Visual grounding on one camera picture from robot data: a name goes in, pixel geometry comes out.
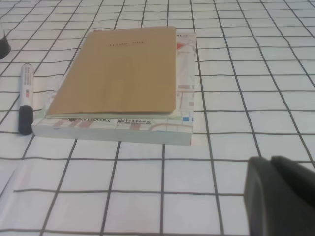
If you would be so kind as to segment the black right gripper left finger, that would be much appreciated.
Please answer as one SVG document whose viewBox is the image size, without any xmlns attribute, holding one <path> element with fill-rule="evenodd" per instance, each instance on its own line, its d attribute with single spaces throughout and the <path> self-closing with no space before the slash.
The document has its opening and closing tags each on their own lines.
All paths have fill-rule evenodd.
<svg viewBox="0 0 315 236">
<path fill-rule="evenodd" d="M 3 59 L 10 53 L 10 45 L 8 43 L 7 37 L 3 30 L 2 25 L 0 26 L 0 59 Z"/>
</svg>

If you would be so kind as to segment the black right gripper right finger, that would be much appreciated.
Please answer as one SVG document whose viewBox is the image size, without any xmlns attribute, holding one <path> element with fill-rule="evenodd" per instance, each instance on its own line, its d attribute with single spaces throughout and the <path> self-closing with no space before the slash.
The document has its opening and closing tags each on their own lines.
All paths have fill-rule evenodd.
<svg viewBox="0 0 315 236">
<path fill-rule="evenodd" d="M 250 158 L 244 202 L 251 236 L 315 234 L 315 173 L 288 158 Z"/>
</svg>

